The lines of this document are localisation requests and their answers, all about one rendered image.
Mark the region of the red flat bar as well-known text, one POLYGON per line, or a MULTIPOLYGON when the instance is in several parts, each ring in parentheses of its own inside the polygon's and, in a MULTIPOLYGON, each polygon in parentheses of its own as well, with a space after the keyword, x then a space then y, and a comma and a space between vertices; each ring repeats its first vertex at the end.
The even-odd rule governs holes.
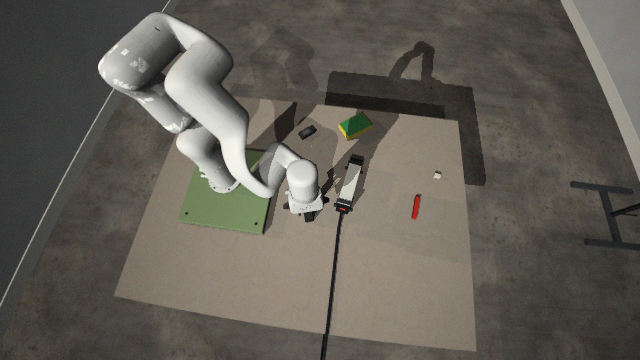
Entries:
POLYGON ((418 206, 419 206, 419 199, 420 197, 415 197, 414 199, 414 205, 413 205, 413 211, 412 211, 412 217, 411 219, 416 219, 417 218, 417 212, 418 212, 418 206))

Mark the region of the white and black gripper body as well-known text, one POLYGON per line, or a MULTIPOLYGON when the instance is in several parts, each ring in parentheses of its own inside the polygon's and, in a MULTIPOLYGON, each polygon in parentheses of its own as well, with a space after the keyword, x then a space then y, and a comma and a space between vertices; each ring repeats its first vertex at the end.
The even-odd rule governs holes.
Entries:
MULTIPOLYGON (((290 196, 290 195, 288 195, 290 196)), ((321 210, 324 207, 324 202, 323 202, 323 195, 322 195, 322 191, 321 188, 318 185, 318 196, 317 198, 307 204, 302 204, 300 205, 300 203, 297 203, 291 196, 290 198, 288 198, 289 201, 289 207, 290 207, 290 211, 293 214, 297 214, 297 213, 304 213, 304 212, 311 212, 311 211, 316 211, 316 210, 321 210), (290 199, 290 201, 289 201, 290 199)))

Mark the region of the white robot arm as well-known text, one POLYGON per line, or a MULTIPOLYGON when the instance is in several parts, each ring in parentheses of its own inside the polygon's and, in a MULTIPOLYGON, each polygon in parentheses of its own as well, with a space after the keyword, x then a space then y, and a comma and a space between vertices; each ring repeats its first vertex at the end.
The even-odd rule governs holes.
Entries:
POLYGON ((245 156, 249 114, 222 86, 233 66, 231 54, 216 39, 170 14, 154 12, 103 56, 98 70, 164 128, 180 133, 177 148, 198 165, 214 191, 229 193, 241 183, 271 198, 287 176, 285 194, 300 204, 313 202, 316 164, 282 142, 272 142, 250 171, 245 156), (161 73, 185 52, 166 76, 161 73), (218 140, 221 146, 213 149, 218 140))

